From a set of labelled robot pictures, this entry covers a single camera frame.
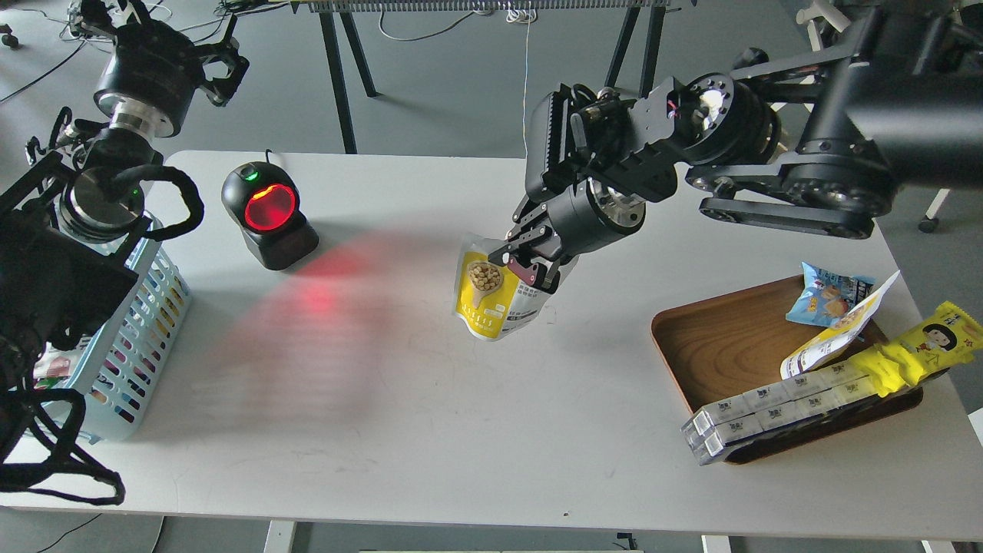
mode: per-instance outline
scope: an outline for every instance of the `yellow packaging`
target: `yellow packaging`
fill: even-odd
[[[900,375],[900,365],[885,357],[877,345],[852,355],[846,362],[870,376],[881,398],[907,387]]]
[[[983,346],[983,328],[947,301],[935,314],[901,336],[850,357],[847,362],[871,377],[885,397],[914,387],[929,376],[973,360]]]
[[[454,314],[475,337],[487,341],[504,338],[533,321],[551,298],[513,273],[489,262],[489,253],[505,244],[476,235],[465,237],[454,282]],[[560,271],[560,282],[574,265]]]
[[[900,365],[908,386],[960,363],[973,360],[983,347],[983,328],[955,304],[947,301],[920,325],[880,346],[881,353]]]

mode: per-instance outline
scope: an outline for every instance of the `snack bag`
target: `snack bag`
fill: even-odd
[[[457,262],[454,314],[471,334],[487,341],[528,325],[551,297],[523,282],[508,267],[489,262],[489,253],[503,245],[503,240],[465,236]],[[575,263],[563,267],[557,276],[560,282]]]
[[[983,327],[951,301],[901,336],[848,359],[867,373],[882,398],[954,365],[973,360],[983,348]]]
[[[805,289],[785,318],[793,323],[831,327],[874,288],[867,276],[840,276],[802,263]]]
[[[786,357],[781,362],[781,377],[791,378],[822,366],[843,351],[874,316],[885,292],[895,283],[900,273],[901,271],[895,272],[876,292],[849,310],[835,325],[820,332]]]
[[[91,337],[83,337],[75,349],[68,351],[55,349],[49,343],[44,354],[34,363],[34,387],[38,390],[54,388],[71,378],[91,340]]]

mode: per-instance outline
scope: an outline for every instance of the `table leg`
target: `table leg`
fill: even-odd
[[[366,89],[366,96],[374,98],[378,96],[376,85],[372,82],[372,74],[369,73],[369,63],[366,61],[365,50],[362,49],[362,41],[359,39],[359,30],[355,28],[355,20],[352,14],[342,12],[341,25],[345,28],[348,35],[348,44],[352,47],[352,55],[355,56],[355,66],[359,68],[359,75],[362,77],[362,86]]]
[[[730,536],[726,535],[704,535],[703,553],[730,553]]]
[[[621,71],[624,54],[628,51],[628,42],[631,40],[631,34],[635,31],[635,23],[638,21],[638,13],[640,11],[641,8],[635,6],[628,8],[628,11],[624,14],[624,22],[621,23],[621,33],[617,36],[614,55],[611,56],[611,64],[607,67],[605,87],[614,88],[614,84],[617,82],[617,75]]]
[[[294,546],[295,531],[297,531],[296,522],[270,521],[262,553],[290,553]]]
[[[642,62],[642,84],[638,87],[638,97],[648,97],[656,81],[656,62],[659,61],[659,44],[663,40],[665,6],[653,6],[649,16],[649,34],[645,39],[645,58]]]
[[[338,35],[334,30],[333,16],[328,12],[318,14],[320,32],[324,38],[324,53],[327,54],[327,70],[334,88],[334,102],[338,107],[338,123],[341,125],[341,141],[346,154],[357,154],[355,129],[352,127],[352,111],[348,106],[348,91],[345,88],[345,74],[341,69],[341,55],[338,53]]]
[[[922,540],[922,547],[925,553],[955,553],[955,546],[951,541]]]

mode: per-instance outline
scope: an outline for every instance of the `blue plastic basket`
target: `blue plastic basket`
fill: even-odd
[[[62,386],[86,396],[82,435],[91,443],[124,440],[140,427],[191,304],[191,291],[159,242],[141,240],[127,267],[143,276],[132,301],[92,336]],[[56,419],[67,415],[65,405],[52,403],[47,410]]]

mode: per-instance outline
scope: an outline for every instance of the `white cable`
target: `white cable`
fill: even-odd
[[[522,149],[529,158],[529,143],[526,142],[526,92],[529,91],[529,29],[531,25],[526,25],[526,73],[522,78]]]
[[[234,15],[236,17],[240,17],[241,18],[243,16],[249,16],[249,15],[252,15],[252,14],[261,14],[263,12],[272,12],[273,10],[282,8],[284,6],[289,6],[290,5],[290,2],[289,1],[284,1],[284,2],[269,2],[269,4],[270,4],[270,6],[263,6],[261,8],[255,8],[253,10],[248,10],[248,11],[245,11],[245,12],[238,12],[238,13],[236,13]],[[221,16],[221,17],[216,17],[215,19],[213,19],[211,21],[206,21],[204,23],[199,23],[197,25],[192,25],[192,26],[189,26],[189,27],[185,27],[183,29],[177,29],[176,31],[177,32],[184,32],[184,31],[190,31],[191,29],[198,29],[200,27],[204,27],[204,26],[207,26],[207,25],[213,25],[213,24],[216,24],[216,23],[218,23],[220,21],[225,21],[225,18],[229,17],[230,15],[233,15],[233,14],[231,14],[231,13],[230,14],[226,14],[226,15]]]
[[[536,10],[508,10],[505,14],[505,22],[520,25],[530,25],[533,21],[537,20],[539,15]]]
[[[34,8],[10,8],[10,9],[18,12],[37,12],[38,14],[41,14],[41,16],[43,16],[44,19],[48,21],[53,21],[55,23],[68,23],[65,20],[56,20],[52,17],[48,17],[48,14],[44,10],[35,10]]]
[[[167,10],[167,17],[164,18],[164,19],[162,19],[162,20],[157,20],[157,21],[160,21],[162,23],[166,23],[168,21],[171,21],[171,18],[174,17],[174,12],[170,8],[168,8],[167,6],[164,6],[163,4],[156,4],[156,5],[150,6],[150,10],[151,11],[154,11],[154,12],[157,11],[157,10]],[[120,10],[119,8],[116,8],[115,10],[113,10],[113,15],[114,16],[122,16],[123,15],[123,11]]]

